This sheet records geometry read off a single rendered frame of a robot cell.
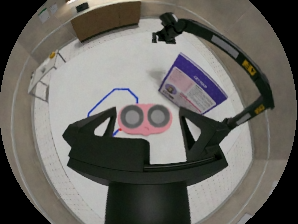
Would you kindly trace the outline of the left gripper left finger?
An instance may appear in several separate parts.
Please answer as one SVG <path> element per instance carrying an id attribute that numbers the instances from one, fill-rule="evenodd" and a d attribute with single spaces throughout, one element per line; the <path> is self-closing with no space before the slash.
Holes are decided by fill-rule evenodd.
<path id="1" fill-rule="evenodd" d="M 105 111 L 96 113 L 96 115 L 74 121 L 74 123 L 68 125 L 67 129 L 69 129 L 69 131 L 76 131 L 78 133 L 86 133 L 86 135 L 94 135 L 94 129 L 100 127 L 100 125 L 108 119 L 109 123 L 106 125 L 104 135 L 102 136 L 113 137 L 114 125 L 116 125 L 117 119 L 116 107 L 108 108 L 105 109 Z"/>

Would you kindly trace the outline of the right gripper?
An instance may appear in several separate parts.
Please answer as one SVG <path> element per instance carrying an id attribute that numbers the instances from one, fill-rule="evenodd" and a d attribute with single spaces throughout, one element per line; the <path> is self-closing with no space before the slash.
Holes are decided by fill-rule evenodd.
<path id="1" fill-rule="evenodd" d="M 157 39 L 157 36 L 158 36 L 158 39 Z M 152 43 L 157 43 L 157 40 L 158 40 L 158 41 L 165 41 L 165 43 L 168 43 L 168 44 L 176 44 L 176 39 L 174 39 L 174 37 L 172 36 L 169 36 L 168 31 L 166 31 L 165 34 L 162 36 L 160 31 L 152 32 L 152 37 L 153 37 Z"/>

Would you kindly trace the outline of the grey round bowl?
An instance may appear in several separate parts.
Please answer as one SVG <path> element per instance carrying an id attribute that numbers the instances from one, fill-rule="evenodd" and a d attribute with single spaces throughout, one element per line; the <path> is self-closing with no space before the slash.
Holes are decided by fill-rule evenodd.
<path id="1" fill-rule="evenodd" d="M 145 113 L 140 105 L 128 104 L 121 109 L 120 120 L 126 128 L 138 128 L 144 123 Z"/>
<path id="2" fill-rule="evenodd" d="M 164 104 L 153 104 L 152 107 L 148 109 L 146 117 L 148 117 L 148 121 L 153 127 L 162 128 L 165 127 L 165 124 L 169 123 L 170 112 Z"/>

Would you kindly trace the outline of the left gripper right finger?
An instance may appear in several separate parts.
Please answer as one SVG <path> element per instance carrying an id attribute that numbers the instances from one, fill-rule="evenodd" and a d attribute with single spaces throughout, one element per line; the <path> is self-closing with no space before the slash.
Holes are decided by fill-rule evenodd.
<path id="1" fill-rule="evenodd" d="M 201 135 L 197 141 L 194 140 L 185 117 L 201 129 Z M 200 115 L 200 113 L 184 107 L 178 109 L 178 119 L 180 119 L 182 139 L 184 139 L 186 161 L 196 159 L 205 148 L 220 145 L 230 131 L 227 125 L 221 121 L 210 119 L 210 117 Z"/>

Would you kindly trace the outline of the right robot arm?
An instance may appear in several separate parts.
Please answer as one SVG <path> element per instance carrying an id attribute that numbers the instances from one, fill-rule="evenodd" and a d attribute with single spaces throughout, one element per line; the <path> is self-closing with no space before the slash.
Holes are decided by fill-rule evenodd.
<path id="1" fill-rule="evenodd" d="M 227 128 L 229 128 L 230 131 L 231 129 L 238 127 L 238 125 L 245 123 L 245 121 L 253 119 L 254 116 L 265 111 L 265 109 L 273 109 L 275 107 L 273 92 L 271 92 L 269 80 L 266 79 L 267 76 L 265 73 L 262 73 L 262 69 L 259 68 L 259 65 L 254 63 L 254 60 L 251 59 L 242 48 L 239 48 L 234 41 L 227 39 L 226 36 L 213 30 L 213 28 L 197 22 L 197 20 L 186 18 L 178 19 L 173 12 L 164 12 L 164 14 L 161 14 L 158 18 L 160 18 L 162 26 L 165 26 L 160 30 L 161 36 L 168 30 L 169 36 L 172 37 L 181 35 L 182 31 L 204 37 L 204 39 L 210 41 L 210 43 L 221 48 L 227 55 L 233 57 L 233 59 L 237 61 L 247 73 L 249 73 L 251 80 L 257 85 L 258 91 L 261 92 L 263 97 L 259 95 L 257 100 L 254 100 L 253 103 L 247 105 L 247 108 L 242 109 L 242 111 L 237 113 L 234 117 L 225 117 L 225 119 L 221 120 L 223 124 L 227 125 Z M 267 85 L 269 85 L 269 87 L 267 87 Z M 269 95 L 267 95 L 267 93 L 269 93 Z M 227 133 L 227 135 L 229 135 L 229 133 Z"/>

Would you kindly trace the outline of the purple cat food pouch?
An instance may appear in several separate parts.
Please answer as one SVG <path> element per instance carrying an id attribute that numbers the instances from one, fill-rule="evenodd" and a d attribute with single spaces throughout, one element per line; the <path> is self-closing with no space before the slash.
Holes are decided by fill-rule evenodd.
<path id="1" fill-rule="evenodd" d="M 158 91 L 177 107 L 188 108 L 201 115 L 229 97 L 204 68 L 182 52 L 173 61 Z"/>

